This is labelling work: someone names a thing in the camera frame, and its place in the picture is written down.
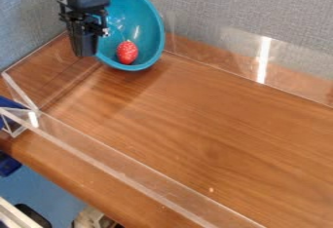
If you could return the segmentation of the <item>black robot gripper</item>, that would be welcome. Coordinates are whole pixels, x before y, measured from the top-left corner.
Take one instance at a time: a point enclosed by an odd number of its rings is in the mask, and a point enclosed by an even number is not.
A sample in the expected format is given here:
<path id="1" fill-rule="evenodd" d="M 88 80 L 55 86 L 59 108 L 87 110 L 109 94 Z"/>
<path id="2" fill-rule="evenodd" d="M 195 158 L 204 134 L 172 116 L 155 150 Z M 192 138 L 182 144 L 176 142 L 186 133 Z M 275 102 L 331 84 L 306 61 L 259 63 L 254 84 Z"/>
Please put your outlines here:
<path id="1" fill-rule="evenodd" d="M 97 35 L 107 36 L 111 0 L 59 0 L 60 20 L 67 24 L 71 47 L 77 57 L 92 57 L 97 49 Z"/>

